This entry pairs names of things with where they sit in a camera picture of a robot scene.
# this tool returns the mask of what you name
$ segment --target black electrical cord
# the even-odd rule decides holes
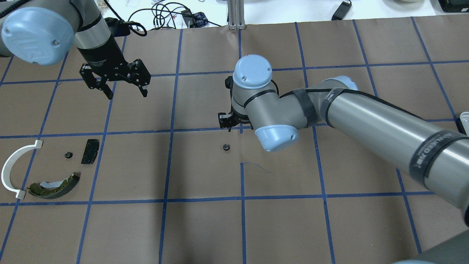
[[[166,18],[168,18],[168,17],[171,17],[171,21],[173,21],[173,26],[174,26],[174,28],[176,28],[176,22],[174,21],[174,17],[173,17],[172,12],[174,12],[178,8],[184,8],[184,7],[179,6],[179,7],[174,8],[171,11],[171,10],[169,10],[169,7],[168,7],[169,4],[173,4],[173,3],[162,4],[161,1],[160,1],[160,2],[155,4],[154,7],[155,7],[156,11],[159,11],[159,14],[158,13],[153,13],[153,11],[152,11],[152,13],[155,15],[155,18],[153,19],[153,26],[155,28],[159,29],[161,27],[164,27],[165,24],[166,24]],[[169,12],[169,14],[166,15],[166,16],[163,16],[162,11],[165,11],[164,10],[165,8],[166,8],[167,12]]]
[[[18,7],[26,4],[30,0],[18,0],[11,4],[11,6],[7,7],[7,9],[0,12],[0,18],[5,17],[6,15],[10,14],[13,10],[17,9]]]
[[[122,17],[114,10],[113,7],[111,7],[111,5],[109,4],[109,2],[107,0],[104,0],[104,3],[109,7],[109,9],[114,13],[114,15],[116,15],[116,17],[119,19],[119,20],[123,20]],[[137,26],[137,27],[141,27],[143,29],[143,33],[140,33],[138,31],[136,31],[135,29],[132,28],[132,26]],[[145,29],[145,27],[140,24],[139,22],[131,22],[129,23],[129,29],[134,32],[135,34],[137,34],[138,36],[140,37],[145,37],[146,35],[148,35],[148,32],[147,30]]]
[[[277,85],[272,79],[271,79],[270,81],[273,83],[273,85],[275,85],[275,89],[277,90],[277,95],[279,95],[279,87],[278,87],[278,85]]]
[[[109,9],[114,13],[114,15],[116,15],[117,18],[119,18],[120,20],[123,20],[122,17],[119,16],[119,14],[114,10],[114,8],[111,7],[111,5],[109,4],[107,0],[104,0],[104,3],[107,5],[107,7],[109,7]]]
[[[154,8],[142,8],[142,9],[136,10],[135,12],[133,12],[133,13],[129,16],[128,21],[130,21],[130,19],[131,19],[137,12],[145,11],[145,10],[156,10],[156,9],[154,9]],[[219,27],[222,26],[222,25],[219,25],[219,24],[217,24],[217,23],[211,22],[211,21],[209,21],[209,20],[205,20],[205,19],[200,19],[200,18],[194,17],[194,15],[187,15],[187,14],[183,14],[183,13],[179,13],[179,12],[166,11],[166,10],[159,10],[159,9],[156,10],[156,11],[168,12],[168,13],[170,13],[170,14],[178,14],[178,15],[182,15],[182,16],[185,16],[185,17],[192,17],[192,18],[195,19],[195,20],[202,20],[202,21],[204,21],[204,22],[208,22],[208,23],[210,23],[210,24],[214,24],[214,25],[219,26]]]
[[[327,92],[330,92],[331,90],[332,90],[332,89],[306,89],[306,92],[307,92],[307,93],[327,93]],[[399,110],[399,111],[401,111],[401,112],[404,112],[404,113],[406,113],[406,114],[409,114],[409,115],[411,115],[411,116],[414,116],[414,117],[417,117],[418,119],[422,119],[422,120],[423,120],[423,118],[419,117],[418,115],[415,115],[415,114],[413,114],[413,113],[411,113],[411,112],[409,112],[409,111],[407,111],[407,110],[405,110],[405,109],[402,109],[402,108],[400,108],[400,107],[398,107],[398,106],[396,106],[396,105],[393,105],[393,104],[389,103],[388,101],[385,101],[385,100],[383,100],[383,99],[381,99],[381,98],[379,98],[379,97],[377,97],[377,96],[371,95],[371,94],[369,94],[369,93],[365,93],[365,92],[362,92],[362,91],[350,90],[350,89],[345,89],[345,90],[343,91],[343,93],[354,93],[354,94],[359,94],[359,95],[362,95],[362,96],[366,96],[366,97],[368,97],[368,98],[370,98],[370,99],[373,99],[373,100],[375,100],[375,101],[378,101],[378,102],[380,102],[380,103],[382,103],[382,104],[384,104],[384,105],[387,105],[387,106],[389,106],[389,107],[391,107],[391,108],[394,108],[394,109],[396,109],[396,110]],[[292,94],[293,94],[293,92],[290,91],[290,92],[288,92],[288,93],[283,94],[283,95],[280,96],[279,98],[282,98],[282,97],[285,97],[285,96],[289,96],[289,95],[292,95]]]
[[[129,25],[130,25],[129,29],[132,30],[132,32],[134,32],[138,36],[145,37],[146,35],[148,35],[148,32],[147,32],[146,28],[142,24],[140,24],[139,22],[133,22],[132,21],[132,23],[130,23]],[[136,31],[135,29],[133,29],[132,26],[141,27],[144,30],[144,32],[140,33],[138,31]]]

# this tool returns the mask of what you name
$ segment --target black cable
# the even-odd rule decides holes
[[[109,4],[109,2],[107,0],[104,0],[104,3],[109,7],[109,9],[114,13],[114,15],[116,15],[116,17],[119,19],[119,20],[123,20],[122,17],[114,10],[113,7],[111,7],[111,5]],[[143,33],[140,33],[138,31],[136,31],[134,28],[132,28],[132,26],[137,26],[137,27],[141,27],[143,29]],[[132,22],[132,23],[129,23],[129,29],[134,32],[135,34],[137,34],[138,36],[140,37],[145,37],[146,35],[148,35],[147,33],[147,30],[146,28],[140,24],[139,22]]]
[[[277,89],[277,95],[279,95],[279,87],[272,79],[270,81],[273,83],[273,85],[275,85],[275,89]]]
[[[111,5],[109,4],[107,0],[104,0],[104,3],[107,5],[107,7],[109,7],[109,9],[114,13],[114,15],[116,15],[117,18],[119,18],[120,20],[123,20],[122,17],[114,10],[114,8],[111,7]]]
[[[135,15],[137,12],[140,12],[140,11],[145,11],[145,10],[155,10],[155,9],[154,9],[154,8],[142,8],[142,9],[136,10],[135,12],[133,12],[133,13],[132,13],[132,14],[129,16],[129,19],[128,19],[128,21],[130,21],[130,19],[131,19],[131,18],[132,18],[132,17],[133,17],[133,16],[134,16],[134,15]],[[183,15],[183,16],[185,16],[185,17],[192,17],[192,18],[194,18],[195,20],[202,20],[202,21],[204,21],[204,22],[208,22],[208,23],[210,23],[210,24],[214,24],[214,25],[216,25],[216,26],[219,26],[219,27],[221,27],[221,26],[222,26],[222,25],[219,25],[219,24],[217,24],[217,23],[211,22],[211,21],[209,21],[209,20],[205,20],[205,19],[201,19],[201,18],[194,17],[194,15],[192,15],[192,16],[189,16],[189,15],[187,15],[187,14],[183,14],[183,13],[179,13],[179,12],[174,12],[174,11],[165,11],[165,10],[159,10],[159,9],[158,9],[158,10],[156,10],[156,11],[160,11],[160,12],[168,12],[168,13],[170,13],[170,14],[178,14],[178,15]]]
[[[171,11],[171,10],[169,10],[169,7],[168,7],[169,4],[173,4],[173,3],[170,2],[170,3],[167,3],[167,4],[161,4],[160,2],[158,2],[157,6],[156,6],[156,10],[159,10],[159,11],[160,11],[159,14],[158,14],[158,16],[159,16],[158,19],[159,19],[159,23],[161,24],[161,27],[165,26],[165,24],[166,24],[166,18],[168,18],[168,17],[171,17],[171,21],[173,21],[173,26],[176,27],[176,22],[174,21],[174,17],[173,17],[172,12],[174,12],[174,11],[175,11],[176,9],[178,9],[178,8],[185,8],[182,4],[180,4],[181,6],[176,7],[176,8],[174,8],[174,9]],[[166,10],[169,12],[169,14],[166,15],[166,16],[163,16],[163,14],[162,14],[162,11],[164,11],[164,10],[163,10],[164,8],[166,8]]]
[[[306,92],[307,92],[307,93],[324,93],[324,92],[330,92],[330,91],[331,91],[331,89],[306,89]],[[388,101],[385,101],[385,100],[383,100],[383,99],[381,99],[381,98],[379,98],[379,97],[377,97],[377,96],[371,95],[371,94],[369,94],[369,93],[365,93],[365,92],[362,92],[362,91],[350,90],[350,89],[345,89],[345,90],[343,91],[343,93],[354,93],[354,94],[359,94],[359,95],[366,96],[366,97],[368,97],[368,98],[370,98],[370,99],[373,99],[373,100],[375,100],[375,101],[378,101],[378,102],[380,102],[380,103],[382,103],[382,104],[384,104],[384,105],[387,105],[387,106],[389,106],[389,107],[391,107],[391,108],[394,108],[394,109],[396,109],[396,110],[399,110],[399,111],[401,111],[401,112],[404,112],[404,113],[406,113],[406,114],[409,114],[409,115],[411,115],[411,116],[414,116],[414,117],[417,117],[418,119],[422,119],[422,120],[423,120],[423,118],[419,117],[418,115],[413,114],[413,113],[411,113],[411,112],[409,112],[409,111],[407,111],[407,110],[405,110],[405,109],[402,109],[402,108],[400,108],[400,107],[398,107],[398,106],[396,106],[396,105],[391,104],[391,103],[388,102]],[[285,97],[285,96],[289,96],[289,95],[292,95],[292,94],[293,94],[293,93],[290,91],[290,92],[288,92],[288,93],[283,94],[283,95],[282,95],[281,97],[279,97],[279,98],[282,98],[282,97]]]
[[[132,22],[129,25],[130,25],[129,29],[132,30],[132,32],[134,32],[135,34],[139,35],[140,37],[145,37],[146,35],[148,35],[147,30],[145,29],[145,27],[142,26],[142,24],[140,24],[139,22]],[[144,30],[144,32],[140,33],[138,31],[136,31],[135,29],[133,29],[132,26],[141,27]]]
[[[176,29],[176,28],[174,28],[174,27],[159,27],[159,28],[150,29],[150,30],[148,30],[148,31],[159,30],[159,29],[163,29],[163,28]]]
[[[5,10],[0,12],[0,18],[5,17],[6,15],[10,14],[13,10],[17,9],[18,7],[26,4],[30,0],[18,0],[11,4],[11,6],[7,7]]]

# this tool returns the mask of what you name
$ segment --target white curved plastic part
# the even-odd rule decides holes
[[[1,169],[1,182],[3,183],[3,186],[5,186],[6,189],[9,191],[15,192],[16,193],[16,198],[18,199],[24,199],[24,196],[26,195],[26,192],[23,190],[18,190],[13,188],[10,182],[10,173],[11,169],[13,168],[13,165],[15,162],[26,152],[36,149],[36,148],[41,148],[42,147],[42,141],[36,140],[34,142],[34,145],[27,145],[22,148],[17,149],[13,154],[7,159],[5,164],[3,165],[3,169]]]
[[[329,78],[329,79],[326,79],[324,80],[323,82],[327,81],[327,80],[336,80],[336,81],[339,81],[341,83],[343,83],[345,86],[347,86],[350,90],[355,90],[355,91],[358,91],[358,86],[356,85],[356,83],[354,83],[352,81],[352,79],[348,76],[344,76],[344,75],[341,75],[341,76],[337,76],[337,77],[334,77],[334,78]]]
[[[461,119],[466,134],[469,133],[469,112],[462,112],[459,118]]]

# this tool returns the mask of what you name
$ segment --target black velcro strap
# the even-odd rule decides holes
[[[329,118],[327,118],[327,112],[329,112],[329,107],[331,106],[332,102],[339,96],[345,89],[344,88],[335,88],[329,92],[329,94],[326,96],[324,101],[321,104],[321,117],[322,119],[330,126],[331,124],[329,123]]]
[[[466,223],[467,226],[469,226],[469,206],[466,209],[466,214],[464,215],[464,222]]]
[[[424,184],[436,158],[445,148],[461,139],[469,139],[452,130],[441,130],[427,138],[410,159],[409,173],[411,177]]]
[[[257,94],[249,97],[246,102],[244,103],[243,107],[246,108],[246,106],[254,99],[256,99],[257,97],[263,95],[263,94],[266,94],[266,93],[277,93],[275,90],[272,90],[272,89],[269,89],[269,90],[263,90],[261,92],[258,92]]]
[[[306,93],[305,89],[296,89],[293,90],[292,93],[298,99],[298,102],[301,105],[301,109],[303,109],[303,114],[308,120],[306,127],[310,125],[315,125],[318,123],[318,114],[316,113],[316,109],[314,108],[313,103],[311,102],[310,97]]]

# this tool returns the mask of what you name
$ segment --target small electronic device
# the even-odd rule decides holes
[[[342,20],[349,12],[350,8],[352,7],[352,1],[350,2],[342,2],[335,11],[334,15],[332,16],[332,20]]]
[[[186,9],[181,14],[188,28],[201,28],[208,24],[207,17],[203,12],[192,14],[190,10]]]
[[[438,0],[438,2],[445,12],[469,12],[469,0]]]

